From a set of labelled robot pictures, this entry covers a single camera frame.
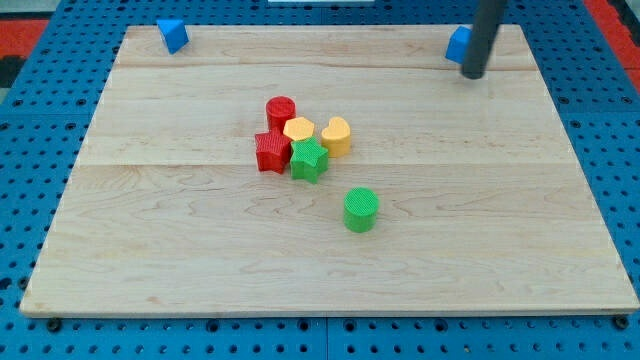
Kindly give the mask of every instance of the green block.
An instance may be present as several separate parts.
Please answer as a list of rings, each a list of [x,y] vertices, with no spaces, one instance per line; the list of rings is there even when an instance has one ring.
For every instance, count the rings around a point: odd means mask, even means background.
[[[347,229],[362,233],[376,224],[378,196],[367,188],[353,188],[344,197],[344,225]]]
[[[318,182],[318,176],[329,168],[329,150],[318,144],[314,137],[291,143],[293,155],[291,178],[305,179],[312,184]]]

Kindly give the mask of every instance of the red surface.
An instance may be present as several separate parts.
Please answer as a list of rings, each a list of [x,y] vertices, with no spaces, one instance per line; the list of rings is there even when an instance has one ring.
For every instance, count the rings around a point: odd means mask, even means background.
[[[291,160],[291,139],[282,135],[278,129],[256,134],[256,159],[258,170],[282,174]]]
[[[620,22],[616,9],[607,0],[584,0],[591,16],[627,71],[637,91],[640,91],[640,48],[631,40],[629,29]]]
[[[0,58],[29,57],[49,20],[0,20]]]
[[[284,131],[287,120],[296,117],[296,103],[286,96],[276,96],[267,102],[267,122],[269,129]]]

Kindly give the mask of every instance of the yellow block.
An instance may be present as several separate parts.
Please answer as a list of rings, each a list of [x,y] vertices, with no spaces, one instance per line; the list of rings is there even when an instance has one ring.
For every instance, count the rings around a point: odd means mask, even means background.
[[[347,155],[351,150],[351,128],[345,119],[336,116],[322,130],[322,146],[329,149],[329,157]]]
[[[315,125],[304,117],[287,120],[282,131],[293,141],[306,140],[313,136]]]

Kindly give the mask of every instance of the green star-shaped block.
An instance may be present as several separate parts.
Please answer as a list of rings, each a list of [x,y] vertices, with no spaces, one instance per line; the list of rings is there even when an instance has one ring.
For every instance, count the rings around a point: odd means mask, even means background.
[[[315,137],[291,143],[291,178],[306,179],[315,184],[318,176],[329,167],[329,150],[318,144]]]

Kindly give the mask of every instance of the black rod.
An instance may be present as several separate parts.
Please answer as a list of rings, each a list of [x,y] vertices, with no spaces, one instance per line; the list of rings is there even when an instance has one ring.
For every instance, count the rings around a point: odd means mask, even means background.
[[[462,75],[469,79],[480,79],[489,61],[502,22],[507,0],[480,0],[473,19],[471,39],[462,62]]]

